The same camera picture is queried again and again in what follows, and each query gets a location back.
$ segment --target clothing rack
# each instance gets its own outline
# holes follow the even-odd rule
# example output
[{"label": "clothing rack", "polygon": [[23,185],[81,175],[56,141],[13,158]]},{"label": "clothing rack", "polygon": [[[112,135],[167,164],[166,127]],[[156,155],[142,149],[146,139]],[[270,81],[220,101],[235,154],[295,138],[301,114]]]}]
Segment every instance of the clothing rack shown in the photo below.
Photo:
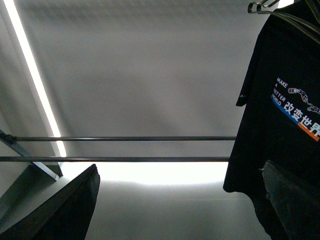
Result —
[{"label": "clothing rack", "polygon": [[0,156],[0,162],[30,162],[40,168],[54,180],[59,176],[42,162],[228,162],[229,157],[223,156],[192,156],[192,157],[78,157],[78,156],[32,156],[18,142],[161,142],[161,141],[234,141],[235,136],[92,136],[92,137],[18,137],[6,134],[0,129],[0,141],[20,156]]}]

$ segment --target black garment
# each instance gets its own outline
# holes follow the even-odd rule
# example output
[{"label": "black garment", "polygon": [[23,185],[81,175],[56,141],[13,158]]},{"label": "black garment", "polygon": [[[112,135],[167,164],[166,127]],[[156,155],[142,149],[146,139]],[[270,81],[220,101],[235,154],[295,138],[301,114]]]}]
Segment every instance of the black garment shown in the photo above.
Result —
[{"label": "black garment", "polygon": [[0,234],[0,240],[84,240],[100,186],[95,164],[28,216]]},{"label": "black garment", "polygon": [[263,168],[270,201],[291,240],[320,239],[320,189],[271,161]]},{"label": "black garment", "polygon": [[[276,10],[316,26],[304,1]],[[320,186],[320,45],[271,15],[263,26],[237,106],[246,104],[223,188],[247,194],[265,231],[288,239],[266,199],[261,169],[272,160]]]}]

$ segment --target led light strip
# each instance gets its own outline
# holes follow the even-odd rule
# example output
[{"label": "led light strip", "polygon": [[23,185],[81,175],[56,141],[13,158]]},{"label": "led light strip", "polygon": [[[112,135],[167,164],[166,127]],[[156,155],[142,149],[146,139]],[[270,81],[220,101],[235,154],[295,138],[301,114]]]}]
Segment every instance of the led light strip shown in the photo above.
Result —
[{"label": "led light strip", "polygon": [[[65,162],[63,176],[74,179],[92,162]],[[97,162],[102,181],[143,185],[207,185],[221,183],[227,162]]]},{"label": "led light strip", "polygon": [[[15,3],[13,0],[4,0],[4,4],[6,7],[6,10],[8,11],[10,20],[12,22],[15,34],[18,38],[18,41],[20,43],[26,64],[29,68],[30,74],[32,76],[32,80],[34,82],[36,91],[40,97],[40,101],[42,103],[42,106],[44,108],[46,117],[49,121],[50,127],[52,129],[53,132],[53,136],[54,137],[61,137],[54,113],[51,109],[44,85],[42,83],[41,77],[40,77],[40,73],[35,61],[35,58],[32,54],[25,30],[22,26],[20,17],[18,15]],[[67,153],[66,153],[66,149],[65,149],[65,145],[62,141],[57,141],[57,146],[59,149],[59,153],[61,157],[66,157]]]}]

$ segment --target horizontal metal bar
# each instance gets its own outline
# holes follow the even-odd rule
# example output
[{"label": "horizontal metal bar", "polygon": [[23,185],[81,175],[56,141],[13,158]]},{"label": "horizontal metal bar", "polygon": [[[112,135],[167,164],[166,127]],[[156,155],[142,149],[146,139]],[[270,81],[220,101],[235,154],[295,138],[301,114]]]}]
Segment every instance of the horizontal metal bar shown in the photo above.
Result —
[{"label": "horizontal metal bar", "polygon": [[59,157],[59,156],[0,156],[0,162],[228,162],[225,156],[190,156],[190,157]]},{"label": "horizontal metal bar", "polygon": [[235,136],[92,136],[92,137],[14,137],[17,142],[54,141],[234,141]]}]

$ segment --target t-shirt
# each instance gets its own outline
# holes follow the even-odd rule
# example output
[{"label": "t-shirt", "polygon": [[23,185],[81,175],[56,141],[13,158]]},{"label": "t-shirt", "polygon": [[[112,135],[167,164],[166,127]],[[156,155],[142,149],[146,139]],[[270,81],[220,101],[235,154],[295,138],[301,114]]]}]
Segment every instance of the t-shirt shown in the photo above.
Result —
[{"label": "t-shirt", "polygon": [[[276,11],[320,27],[304,1]],[[320,44],[271,15],[236,103],[245,104],[224,190],[252,194],[264,186],[266,160],[319,187]]]}]

